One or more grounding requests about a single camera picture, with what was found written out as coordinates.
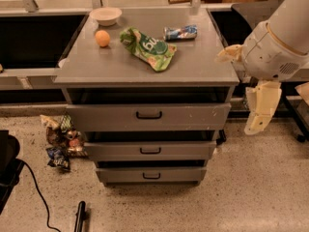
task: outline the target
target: white bowl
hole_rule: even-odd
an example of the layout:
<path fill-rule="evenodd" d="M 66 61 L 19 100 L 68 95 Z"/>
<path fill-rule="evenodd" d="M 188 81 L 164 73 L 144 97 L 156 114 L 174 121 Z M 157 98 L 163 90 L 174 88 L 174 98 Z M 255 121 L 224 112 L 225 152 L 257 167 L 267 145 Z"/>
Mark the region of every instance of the white bowl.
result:
<path fill-rule="evenodd" d="M 104 7 L 92 10 L 89 16 L 95 19 L 99 25 L 111 26 L 117 22 L 117 19 L 122 15 L 122 10 L 112 7 Z"/>

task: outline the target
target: orange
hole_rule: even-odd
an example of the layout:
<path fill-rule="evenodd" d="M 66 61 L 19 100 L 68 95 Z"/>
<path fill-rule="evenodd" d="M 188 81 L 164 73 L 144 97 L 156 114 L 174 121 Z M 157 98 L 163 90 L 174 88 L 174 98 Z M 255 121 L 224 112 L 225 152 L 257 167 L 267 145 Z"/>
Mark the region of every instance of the orange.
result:
<path fill-rule="evenodd" d="M 99 46 L 106 47 L 110 42 L 109 34 L 104 30 L 98 30 L 95 34 L 96 41 Z"/>

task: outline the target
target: green chip bag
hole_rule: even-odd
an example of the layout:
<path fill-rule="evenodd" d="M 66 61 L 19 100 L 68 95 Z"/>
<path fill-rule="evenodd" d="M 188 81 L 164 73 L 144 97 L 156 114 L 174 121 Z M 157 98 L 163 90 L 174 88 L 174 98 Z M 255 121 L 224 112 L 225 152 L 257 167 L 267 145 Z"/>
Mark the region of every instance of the green chip bag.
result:
<path fill-rule="evenodd" d="M 146 36 L 134 27 L 122 31 L 120 40 L 129 52 L 150 64 L 156 72 L 166 70 L 177 50 L 174 44 Z"/>

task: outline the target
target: power cord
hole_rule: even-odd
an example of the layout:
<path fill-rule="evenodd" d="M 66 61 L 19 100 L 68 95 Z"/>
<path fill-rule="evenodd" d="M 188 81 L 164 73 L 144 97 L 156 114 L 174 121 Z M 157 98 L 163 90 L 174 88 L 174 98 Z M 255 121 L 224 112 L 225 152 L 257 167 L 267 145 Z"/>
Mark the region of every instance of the power cord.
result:
<path fill-rule="evenodd" d="M 22 160 L 22 159 L 20 159 L 20 161 L 22 161 L 22 162 L 28 167 L 28 169 L 29 169 L 29 171 L 30 171 L 30 173 L 31 173 L 31 175 L 32 175 L 32 178 L 33 178 L 33 180 L 34 180 L 34 183 L 35 183 L 35 185 L 36 185 L 37 192 L 38 192 L 39 196 L 41 197 L 42 202 L 43 202 L 44 205 L 45 205 L 45 208 L 46 208 L 46 210 L 47 210 L 47 227 L 50 228 L 50 229 L 56 230 L 56 231 L 58 231 L 58 232 L 61 232 L 58 228 L 49 226 L 49 217 L 50 217 L 49 208 L 48 208 L 48 205 L 47 205 L 47 203 L 46 203 L 46 200 L 44 199 L 44 197 L 42 196 L 41 191 L 39 190 L 39 186 L 38 186 L 38 183 L 37 183 L 35 174 L 34 174 L 34 172 L 32 171 L 31 167 L 28 165 L 27 162 L 25 162 L 25 161 Z"/>

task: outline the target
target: speckled floor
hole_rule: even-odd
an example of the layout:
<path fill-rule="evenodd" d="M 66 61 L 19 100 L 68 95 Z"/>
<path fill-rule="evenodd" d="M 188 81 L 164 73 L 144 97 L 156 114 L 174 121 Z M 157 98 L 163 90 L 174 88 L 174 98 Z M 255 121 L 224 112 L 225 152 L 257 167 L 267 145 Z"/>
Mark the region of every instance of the speckled floor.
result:
<path fill-rule="evenodd" d="M 228 120 L 227 142 L 219 146 L 200 186 L 125 185 L 106 188 L 87 159 L 72 159 L 71 172 L 47 165 L 40 114 L 60 119 L 51 108 L 2 107 L 0 130 L 21 143 L 19 158 L 33 168 L 51 213 L 50 225 L 74 230 L 81 200 L 89 232 L 139 231 L 309 231 L 309 149 L 295 140 L 292 119 L 274 119 L 266 131 L 247 136 L 245 121 Z M 29 171 L 0 216 L 0 231 L 51 231 Z"/>

